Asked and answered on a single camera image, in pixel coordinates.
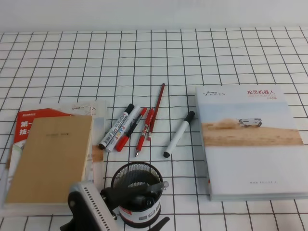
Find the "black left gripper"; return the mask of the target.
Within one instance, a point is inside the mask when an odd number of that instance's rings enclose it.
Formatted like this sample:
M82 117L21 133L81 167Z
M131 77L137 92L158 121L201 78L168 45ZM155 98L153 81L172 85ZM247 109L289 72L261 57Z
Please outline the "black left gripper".
M117 214L114 212L114 210L119 206L120 192L129 195L137 195L133 199L120 205L121 207L131 211L141 211L151 208L154 205L154 194L151 192L147 193L148 188L149 188L148 184L142 184L126 188L108 187L101 190L100 195L103 201L105 202L107 208L109 209L113 219L117 219Z

